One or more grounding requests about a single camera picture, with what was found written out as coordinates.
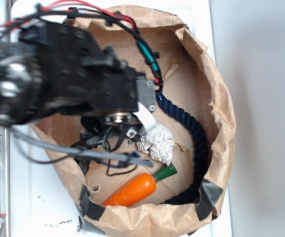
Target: crumpled paper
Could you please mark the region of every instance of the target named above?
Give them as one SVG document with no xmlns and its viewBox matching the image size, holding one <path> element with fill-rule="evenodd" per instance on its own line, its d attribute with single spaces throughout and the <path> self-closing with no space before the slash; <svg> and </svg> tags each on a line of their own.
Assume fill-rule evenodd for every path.
<svg viewBox="0 0 285 237">
<path fill-rule="evenodd" d="M 160 123 L 137 142 L 139 151 L 150 154 L 152 159 L 161 161 L 167 166 L 173 158 L 173 135 L 168 128 Z"/>
</svg>

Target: paper bag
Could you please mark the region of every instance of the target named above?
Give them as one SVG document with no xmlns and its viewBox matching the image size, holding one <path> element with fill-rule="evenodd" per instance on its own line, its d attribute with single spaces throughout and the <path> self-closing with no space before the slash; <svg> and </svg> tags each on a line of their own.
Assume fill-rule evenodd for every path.
<svg viewBox="0 0 285 237">
<path fill-rule="evenodd" d="M 173 163 L 178 174 L 157 184 L 154 194 L 132 207 L 100 204 L 124 183 L 141 172 L 154 173 L 140 167 L 117 178 L 105 175 L 106 167 L 91 164 L 84 177 L 70 158 L 55 164 L 63 184 L 84 218 L 111 237 L 177 237 L 191 233 L 219 216 L 226 192 L 235 149 L 236 121 L 231 96 L 217 67 L 199 42 L 177 16 L 143 7 L 123 5 L 109 9 L 120 11 L 136 21 L 142 37 L 153 51 L 160 53 L 159 65 L 164 77 L 163 94 L 177 106 L 194 116 L 203 126 L 210 152 L 209 168 L 200 187 L 200 198 L 185 205 L 160 204 L 180 193 L 192 183 L 194 148 L 189 132 L 160 108 L 153 113 L 157 122 L 173 134 Z M 68 24 L 90 31 L 99 45 L 111 45 L 117 57 L 125 59 L 137 71 L 152 74 L 136 48 L 131 35 L 117 26 L 108 27 L 102 20 L 77 18 Z M 42 120 L 34 131 L 45 141 L 70 146 L 79 140 L 80 118 L 59 115 Z M 121 151 L 135 150 L 123 144 Z M 62 154 L 48 152 L 50 159 Z"/>
</svg>

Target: toy carrot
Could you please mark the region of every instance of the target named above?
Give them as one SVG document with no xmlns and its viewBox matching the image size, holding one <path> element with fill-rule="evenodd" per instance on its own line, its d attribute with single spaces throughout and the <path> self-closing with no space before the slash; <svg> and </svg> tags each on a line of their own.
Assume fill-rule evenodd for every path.
<svg viewBox="0 0 285 237">
<path fill-rule="evenodd" d="M 176 168 L 170 166 L 162 167 L 154 176 L 143 173 L 122 186 L 117 192 L 110 196 L 103 206 L 131 206 L 146 198 L 156 190 L 156 183 L 168 176 L 176 174 Z"/>
</svg>

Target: white surface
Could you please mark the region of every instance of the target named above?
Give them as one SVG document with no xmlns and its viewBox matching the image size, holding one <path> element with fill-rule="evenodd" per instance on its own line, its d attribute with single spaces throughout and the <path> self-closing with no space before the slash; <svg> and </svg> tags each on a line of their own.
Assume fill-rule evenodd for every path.
<svg viewBox="0 0 285 237">
<path fill-rule="evenodd" d="M 211 0 L 217 66 L 233 96 L 234 237 L 285 236 L 285 1 Z"/>
<path fill-rule="evenodd" d="M 47 4 L 49 0 L 18 0 L 12 16 L 18 17 L 34 11 L 34 4 Z M 207 0 L 167 1 L 101 1 L 92 4 L 108 7 L 117 4 L 136 4 L 172 12 L 189 24 L 196 37 L 209 46 L 214 59 L 209 4 Z M 11 237 L 70 236 L 76 237 L 78 215 L 75 204 L 64 189 L 52 166 L 31 164 L 21 157 L 11 141 Z M 45 152 L 26 146 L 34 158 L 47 159 Z M 198 230 L 194 237 L 231 237 L 229 199 L 226 195 L 223 213 L 212 224 Z"/>
</svg>

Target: dark blue rope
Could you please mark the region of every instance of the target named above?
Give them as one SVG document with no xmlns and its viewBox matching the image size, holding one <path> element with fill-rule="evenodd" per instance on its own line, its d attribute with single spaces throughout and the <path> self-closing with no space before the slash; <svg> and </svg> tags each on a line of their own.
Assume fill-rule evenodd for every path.
<svg viewBox="0 0 285 237">
<path fill-rule="evenodd" d="M 170 117 L 176 119 L 182 125 L 184 125 L 191 133 L 194 142 L 195 156 L 194 156 L 194 182 L 190 187 L 176 195 L 164 203 L 181 205 L 187 203 L 193 203 L 194 200 L 200 195 L 199 187 L 202 183 L 204 175 L 207 172 L 208 166 L 208 144 L 205 136 L 205 132 L 199 122 L 196 121 L 189 113 L 183 109 L 172 104 L 167 100 L 163 94 L 157 94 L 157 101 L 163 111 Z"/>
</svg>

